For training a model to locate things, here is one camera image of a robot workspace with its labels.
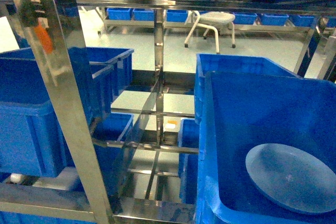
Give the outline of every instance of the stainless steel rack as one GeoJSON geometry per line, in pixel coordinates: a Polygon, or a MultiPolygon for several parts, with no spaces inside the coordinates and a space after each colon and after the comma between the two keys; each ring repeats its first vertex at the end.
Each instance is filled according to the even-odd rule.
{"type": "MultiPolygon", "coordinates": [[[[325,29],[321,17],[336,16],[335,0],[0,0],[1,4],[14,1],[17,13],[11,14],[13,20],[21,24],[20,35],[31,45],[40,71],[63,130],[85,193],[58,191],[36,187],[0,184],[0,211],[50,216],[73,220],[107,223],[192,223],[195,206],[173,202],[148,200],[153,178],[160,175],[156,171],[159,152],[197,153],[191,148],[178,148],[165,145],[163,132],[163,91],[171,85],[176,90],[188,89],[187,82],[181,83],[184,73],[163,72],[163,30],[164,9],[203,9],[259,13],[311,14],[316,18],[307,31],[307,37],[295,67],[295,72],[304,76],[317,44],[325,29]],[[92,141],[94,123],[88,126],[78,92],[75,72],[71,65],[74,58],[71,47],[85,48],[85,41],[79,15],[68,16],[65,8],[77,6],[120,6],[132,8],[152,8],[155,10],[154,48],[155,71],[136,74],[138,83],[149,83],[151,94],[140,114],[137,131],[132,131],[122,146],[114,142],[92,141]],[[52,51],[46,50],[45,42],[38,39],[38,22],[47,28],[52,43],[52,51]],[[156,136],[151,145],[139,145],[149,115],[156,116],[156,136]],[[136,148],[156,151],[151,169],[151,177],[146,199],[133,199],[107,195],[93,144],[121,147],[127,151],[136,148]]],[[[323,79],[335,81],[335,54],[328,55],[327,66],[320,75],[323,79]]]]}

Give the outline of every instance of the blue plastic crate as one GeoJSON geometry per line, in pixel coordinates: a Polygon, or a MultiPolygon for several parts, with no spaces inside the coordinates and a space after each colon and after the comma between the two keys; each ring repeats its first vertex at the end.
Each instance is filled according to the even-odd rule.
{"type": "Polygon", "coordinates": [[[212,72],[207,74],[206,88],[197,223],[336,223],[336,211],[304,215],[274,204],[259,192],[245,167],[250,149],[279,143],[310,153],[336,172],[336,142],[331,141],[336,137],[336,104],[330,102],[336,97],[336,85],[212,72]]]}
{"type": "Polygon", "coordinates": [[[198,155],[188,155],[183,160],[180,199],[185,204],[195,204],[197,199],[198,155]]]}
{"type": "Polygon", "coordinates": [[[314,16],[290,15],[289,19],[295,26],[310,27],[314,21],[314,16]]]}
{"type": "MultiPolygon", "coordinates": [[[[113,84],[112,101],[114,101],[132,82],[132,53],[134,53],[134,49],[87,47],[86,50],[91,65],[106,63],[114,66],[114,70],[110,73],[113,84]]],[[[0,58],[35,59],[31,48],[2,53],[0,58]]]]}
{"type": "Polygon", "coordinates": [[[113,65],[90,65],[92,77],[95,84],[95,93],[99,103],[99,111],[103,118],[111,113],[111,103],[113,102],[115,70],[113,65]]]}
{"type": "MultiPolygon", "coordinates": [[[[198,148],[200,127],[193,119],[183,119],[178,132],[179,147],[198,148]]],[[[197,195],[198,155],[180,154],[178,171],[181,178],[180,198],[182,203],[195,204],[197,195]]]]}
{"type": "Polygon", "coordinates": [[[134,20],[154,21],[154,11],[150,9],[134,9],[134,20]]]}
{"type": "MultiPolygon", "coordinates": [[[[87,118],[88,124],[91,123],[94,116],[99,116],[99,105],[96,95],[92,95],[95,92],[95,88],[91,81],[92,77],[89,61],[83,62],[87,59],[87,51],[85,48],[71,48],[69,49],[71,54],[71,64],[76,75],[76,82],[79,89],[79,94],[84,104],[83,108],[87,118]]],[[[19,50],[13,50],[10,52],[4,52],[0,54],[0,59],[26,59],[35,60],[33,51],[30,47],[19,50]]]]}
{"type": "Polygon", "coordinates": [[[186,10],[168,10],[167,21],[168,22],[185,22],[188,17],[186,10]]]}
{"type": "Polygon", "coordinates": [[[34,54],[30,47],[4,52],[0,54],[0,58],[4,59],[31,59],[34,60],[34,54]]]}
{"type": "Polygon", "coordinates": [[[262,57],[197,54],[196,79],[194,87],[195,121],[202,120],[205,75],[209,71],[256,73],[270,76],[299,77],[275,62],[262,57]]]}
{"type": "MultiPolygon", "coordinates": [[[[93,137],[103,141],[124,142],[132,130],[133,118],[133,114],[111,113],[102,123],[97,125],[93,137]]],[[[95,150],[108,195],[114,195],[118,189],[116,169],[120,167],[128,169],[128,166],[122,163],[125,161],[122,157],[125,149],[95,145],[95,150]]]]}
{"type": "Polygon", "coordinates": [[[0,172],[56,177],[64,137],[37,63],[0,59],[0,172]]]}
{"type": "Polygon", "coordinates": [[[94,224],[80,220],[67,220],[53,217],[24,215],[14,212],[0,212],[0,224],[94,224]]]}
{"type": "Polygon", "coordinates": [[[131,20],[131,8],[107,8],[110,20],[131,20]]]}
{"type": "Polygon", "coordinates": [[[329,17],[327,27],[336,27],[336,17],[329,17]]]}
{"type": "Polygon", "coordinates": [[[258,17],[256,13],[233,13],[236,18],[233,21],[236,25],[253,25],[258,17]]]}
{"type": "Polygon", "coordinates": [[[115,100],[132,82],[132,53],[134,50],[89,47],[87,51],[91,64],[106,63],[114,66],[114,74],[111,77],[114,83],[113,100],[115,100]]]}
{"type": "Polygon", "coordinates": [[[284,26],[289,18],[287,14],[261,14],[259,17],[265,26],[284,26]]]}
{"type": "MultiPolygon", "coordinates": [[[[198,148],[200,138],[200,127],[194,119],[183,119],[177,136],[179,147],[198,148]]],[[[184,157],[189,154],[179,154],[178,171],[181,176],[184,165],[184,157]]]]}

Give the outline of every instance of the metal bar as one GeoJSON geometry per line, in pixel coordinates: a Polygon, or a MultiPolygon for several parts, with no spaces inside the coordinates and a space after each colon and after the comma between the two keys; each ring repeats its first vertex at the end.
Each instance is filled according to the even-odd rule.
{"type": "Polygon", "coordinates": [[[207,1],[207,0],[77,0],[83,6],[111,6],[133,8],[165,8],[181,10],[213,10],[221,12],[250,12],[250,13],[282,13],[299,15],[325,15],[332,16],[334,7],[315,3],[297,5],[283,5],[269,2],[253,2],[239,0],[207,1]]]}
{"type": "Polygon", "coordinates": [[[326,50],[326,59],[323,63],[318,79],[336,81],[336,37],[329,36],[328,49],[326,50]]]}
{"type": "Polygon", "coordinates": [[[321,25],[322,23],[323,22],[320,17],[315,17],[314,22],[312,23],[304,41],[302,51],[294,68],[294,73],[297,73],[301,77],[305,76],[322,37],[323,31],[325,29],[325,26],[321,25]]]}
{"type": "Polygon", "coordinates": [[[164,139],[163,132],[163,9],[154,11],[154,54],[155,54],[155,76],[159,81],[158,95],[156,97],[156,142],[161,145],[164,139]]]}
{"type": "MultiPolygon", "coordinates": [[[[192,223],[195,206],[133,198],[113,199],[118,223],[192,223]]],[[[84,193],[0,184],[0,211],[96,222],[84,193]]]]}
{"type": "Polygon", "coordinates": [[[84,193],[0,183],[0,211],[95,222],[84,193]]]}
{"type": "MultiPolygon", "coordinates": [[[[155,106],[157,90],[159,88],[159,82],[157,81],[155,86],[152,88],[152,92],[147,98],[143,110],[150,110],[155,106]]],[[[133,122],[133,128],[128,133],[124,142],[114,141],[118,144],[118,147],[122,148],[122,151],[115,158],[112,169],[104,171],[104,181],[116,182],[116,185],[113,185],[109,191],[111,195],[116,196],[117,193],[122,192],[124,186],[124,178],[127,173],[128,167],[131,164],[134,153],[137,150],[140,140],[145,132],[146,125],[149,120],[149,115],[140,114],[136,122],[133,122]]],[[[108,147],[107,141],[99,141],[93,139],[96,144],[108,147]]]]}
{"type": "Polygon", "coordinates": [[[151,170],[151,176],[149,178],[148,187],[147,187],[146,194],[145,194],[145,199],[149,199],[149,196],[151,194],[153,181],[154,181],[154,176],[155,176],[155,172],[156,172],[156,167],[158,166],[159,155],[160,155],[160,152],[157,151],[155,153],[154,162],[153,162],[153,166],[152,166],[152,170],[151,170]]]}
{"type": "Polygon", "coordinates": [[[192,224],[195,206],[157,200],[123,197],[114,202],[114,217],[118,223],[192,224]]]}
{"type": "MultiPolygon", "coordinates": [[[[140,170],[140,169],[128,169],[129,173],[137,173],[137,174],[148,174],[152,173],[151,170],[140,170]]],[[[179,177],[177,173],[168,173],[168,172],[155,172],[156,176],[161,177],[179,177]]]]}
{"type": "MultiPolygon", "coordinates": [[[[105,19],[104,24],[113,27],[148,27],[154,28],[153,21],[139,21],[139,20],[110,20],[105,19]]],[[[164,28],[185,28],[191,29],[192,24],[183,22],[164,22],[164,28]]],[[[265,26],[265,25],[235,25],[235,31],[250,31],[256,33],[306,33],[309,31],[309,27],[297,27],[297,26],[265,26]]],[[[230,35],[230,32],[226,32],[223,35],[230,35]]]]}
{"type": "MultiPolygon", "coordinates": [[[[123,142],[110,141],[110,140],[100,141],[100,142],[104,142],[101,145],[106,146],[106,147],[113,147],[113,148],[123,148],[124,147],[123,142]]],[[[198,154],[198,148],[178,147],[178,146],[169,146],[169,145],[157,146],[156,144],[141,144],[140,143],[137,145],[137,149],[147,150],[147,151],[157,151],[157,152],[198,154]]]]}
{"type": "MultiPolygon", "coordinates": [[[[156,111],[141,111],[141,110],[134,110],[134,109],[124,109],[124,108],[113,108],[112,112],[119,112],[119,113],[132,113],[132,114],[145,114],[145,115],[159,115],[156,111]]],[[[188,114],[188,113],[176,113],[176,112],[162,112],[163,116],[171,116],[174,118],[195,118],[195,114],[188,114]]]]}
{"type": "Polygon", "coordinates": [[[90,118],[85,115],[76,83],[76,78],[86,78],[88,84],[93,83],[77,3],[76,0],[57,0],[58,8],[56,8],[54,1],[14,0],[24,34],[34,52],[77,172],[94,212],[95,222],[113,223],[113,213],[88,127],[90,118]],[[32,1],[41,3],[41,11],[44,12],[45,18],[38,18],[32,1]],[[70,18],[63,14],[60,19],[58,10],[65,6],[77,10],[77,16],[70,18]]]}

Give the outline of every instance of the gray floor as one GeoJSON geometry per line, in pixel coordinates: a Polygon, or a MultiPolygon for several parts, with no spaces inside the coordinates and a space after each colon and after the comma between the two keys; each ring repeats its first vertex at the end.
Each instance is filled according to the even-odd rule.
{"type": "MultiPolygon", "coordinates": [[[[95,11],[80,11],[83,31],[87,46],[91,47],[122,47],[133,48],[133,69],[154,70],[154,39],[153,29],[143,28],[116,28],[110,34],[97,31],[102,28],[102,21],[95,11]]],[[[11,32],[6,18],[0,18],[0,52],[18,49],[15,38],[11,32]]],[[[196,54],[200,52],[215,53],[214,38],[204,40],[197,32],[189,42],[189,48],[184,48],[184,39],[187,35],[185,29],[166,29],[164,44],[164,71],[195,72],[196,54]]],[[[243,33],[236,37],[235,49],[231,48],[230,37],[219,39],[221,53],[228,55],[262,56],[270,58],[283,67],[292,70],[295,67],[301,52],[304,36],[302,34],[249,34],[243,33]]],[[[323,64],[323,54],[315,54],[307,78],[316,78],[323,64]]],[[[113,108],[141,109],[148,97],[148,93],[125,91],[113,103],[113,108]]],[[[194,113],[192,95],[164,95],[164,111],[194,113]]],[[[177,132],[180,128],[181,118],[165,118],[164,126],[167,131],[177,132]]],[[[155,117],[151,117],[148,130],[155,130],[155,117]]],[[[132,168],[150,170],[154,160],[154,152],[137,150],[133,159],[132,168]]],[[[158,170],[163,172],[177,172],[178,154],[161,153],[158,170]]],[[[149,175],[132,175],[131,182],[125,195],[135,198],[144,198],[149,175]]],[[[179,202],[180,180],[169,178],[164,181],[162,200],[179,202]]],[[[157,191],[157,178],[154,180],[151,199],[157,191]]]]}
{"type": "MultiPolygon", "coordinates": [[[[95,11],[81,12],[80,17],[87,46],[134,48],[133,69],[154,70],[154,38],[151,28],[117,27],[110,34],[98,36],[102,21],[95,11]]],[[[189,48],[184,47],[185,29],[166,29],[164,41],[164,71],[195,72],[196,54],[215,53],[214,38],[194,37],[189,48]]],[[[222,54],[267,57],[293,71],[303,46],[301,34],[240,34],[233,49],[229,37],[219,39],[222,54]]],[[[315,54],[306,77],[316,78],[323,64],[323,55],[315,54]]]]}

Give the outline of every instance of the stainless steel frame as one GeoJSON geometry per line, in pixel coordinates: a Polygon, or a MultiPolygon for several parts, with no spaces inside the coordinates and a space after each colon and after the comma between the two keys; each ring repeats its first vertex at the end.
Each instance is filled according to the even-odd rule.
{"type": "MultiPolygon", "coordinates": [[[[13,0],[0,0],[1,3],[12,3],[13,0]]],[[[157,172],[157,158],[159,153],[178,152],[196,154],[191,148],[178,148],[164,145],[163,117],[170,115],[163,110],[163,92],[165,73],[163,69],[163,30],[166,25],[163,20],[164,9],[189,10],[226,10],[241,12],[270,12],[311,15],[336,15],[334,0],[286,0],[261,1],[256,0],[14,0],[18,10],[18,17],[24,35],[31,45],[38,62],[41,75],[44,79],[49,96],[65,135],[80,179],[84,193],[57,191],[18,185],[0,184],[0,211],[12,211],[23,214],[50,216],[65,219],[77,219],[108,223],[192,223],[195,206],[162,202],[154,200],[138,200],[122,198],[118,195],[108,196],[104,180],[97,162],[93,143],[121,147],[125,149],[128,159],[136,148],[155,151],[155,160],[150,171],[128,170],[131,173],[150,173],[150,182],[146,198],[152,187],[154,176],[176,176],[175,174],[157,172]],[[121,146],[114,142],[100,142],[91,138],[90,121],[86,118],[82,106],[81,95],[77,88],[78,74],[90,75],[88,59],[85,51],[85,41],[80,25],[79,15],[68,16],[63,12],[65,8],[80,6],[123,6],[135,8],[155,9],[154,40],[155,40],[155,84],[151,95],[143,109],[139,112],[140,119],[136,122],[136,129],[121,146]],[[81,61],[75,60],[76,55],[72,48],[81,49],[81,61]],[[79,64],[82,72],[74,71],[73,66],[79,64]],[[139,144],[150,114],[156,116],[157,132],[154,144],[139,144]]],[[[240,29],[254,29],[242,26],[240,29]]],[[[323,25],[316,19],[313,26],[307,31],[285,27],[288,31],[307,31],[305,46],[296,66],[296,72],[304,76],[311,58],[316,49],[323,25]]],[[[334,60],[324,67],[323,78],[329,79],[327,72],[334,71],[334,60]]]]}

